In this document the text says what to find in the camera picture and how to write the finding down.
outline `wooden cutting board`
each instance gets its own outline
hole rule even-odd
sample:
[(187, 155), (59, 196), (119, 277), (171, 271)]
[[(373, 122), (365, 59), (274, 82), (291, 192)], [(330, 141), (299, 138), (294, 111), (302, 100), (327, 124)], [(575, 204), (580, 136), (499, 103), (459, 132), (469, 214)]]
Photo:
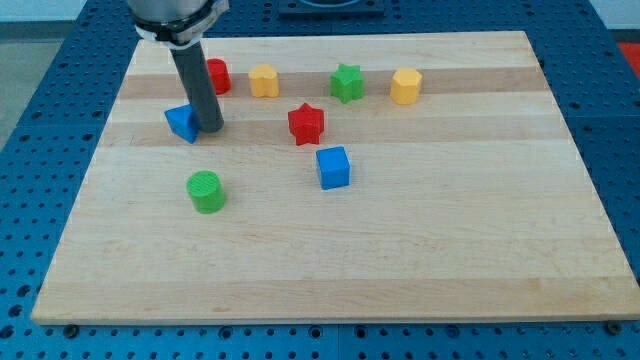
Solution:
[[(229, 65), (225, 127), (188, 145), (167, 49), (141, 42), (33, 318), (42, 324), (631, 319), (640, 290), (522, 32), (206, 39)], [(251, 97), (258, 62), (281, 96)], [(338, 63), (366, 90), (328, 96)], [(410, 106), (400, 67), (424, 75)], [(321, 145), (287, 112), (325, 110)], [(349, 187), (321, 191), (315, 151), (344, 145)], [(227, 203), (194, 211), (196, 171)]]

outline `toy block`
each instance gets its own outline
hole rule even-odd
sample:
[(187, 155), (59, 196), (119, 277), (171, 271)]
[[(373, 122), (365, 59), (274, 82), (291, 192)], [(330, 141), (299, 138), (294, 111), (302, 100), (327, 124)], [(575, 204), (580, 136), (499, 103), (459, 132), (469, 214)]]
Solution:
[(344, 147), (316, 151), (318, 161), (318, 177), (322, 190), (329, 190), (349, 185), (351, 165)]
[(254, 97), (278, 97), (278, 72), (269, 64), (259, 64), (249, 72), (251, 94)]
[(187, 192), (196, 211), (201, 214), (211, 214), (222, 209), (226, 201), (220, 178), (208, 170), (191, 175), (187, 180)]
[(418, 100), (422, 88), (422, 74), (416, 69), (402, 68), (393, 74), (391, 99), (400, 105), (410, 105)]
[(296, 137), (296, 145), (320, 144), (324, 131), (324, 111), (304, 103), (297, 110), (289, 111), (289, 132)]
[(209, 69), (209, 76), (211, 77), (211, 83), (216, 90), (216, 95), (222, 95), (231, 90), (231, 77), (229, 77), (229, 70), (227, 70), (227, 64), (221, 59), (209, 59), (207, 60), (207, 68)]
[(198, 119), (190, 104), (169, 109), (164, 112), (164, 116), (174, 134), (190, 144), (196, 141), (198, 138)]
[(363, 94), (364, 78), (360, 66), (338, 65), (338, 70), (331, 75), (331, 96), (346, 104), (351, 100), (362, 99)]

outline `red cylinder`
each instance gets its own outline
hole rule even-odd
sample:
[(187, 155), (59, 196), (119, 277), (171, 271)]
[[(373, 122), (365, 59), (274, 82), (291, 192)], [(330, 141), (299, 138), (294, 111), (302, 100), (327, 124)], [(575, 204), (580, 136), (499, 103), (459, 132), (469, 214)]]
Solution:
[(227, 70), (227, 64), (220, 59), (207, 60), (207, 68), (209, 69), (209, 76), (211, 77), (211, 83), (216, 90), (216, 95), (221, 95), (231, 90), (231, 78), (229, 77), (229, 70)]

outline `wood grain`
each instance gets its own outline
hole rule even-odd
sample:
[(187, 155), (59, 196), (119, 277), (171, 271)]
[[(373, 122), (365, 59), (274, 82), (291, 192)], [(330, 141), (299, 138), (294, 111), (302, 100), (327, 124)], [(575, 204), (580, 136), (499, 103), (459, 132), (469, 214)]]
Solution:
[[(36, 321), (640, 317), (638, 284), (523, 33), (204, 46), (233, 72), (220, 97), (225, 127), (194, 145), (176, 138), (162, 112), (184, 104), (184, 91), (167, 50), (140, 43)], [(280, 71), (281, 97), (250, 96), (246, 72), (258, 61)], [(327, 96), (338, 62), (362, 66), (364, 99)], [(412, 106), (387, 95), (400, 66), (425, 75)], [(296, 147), (288, 133), (286, 113), (303, 102), (326, 111), (320, 146)], [(321, 191), (314, 153), (338, 144), (351, 185)], [(185, 191), (201, 169), (227, 193), (214, 215), (197, 214)]]

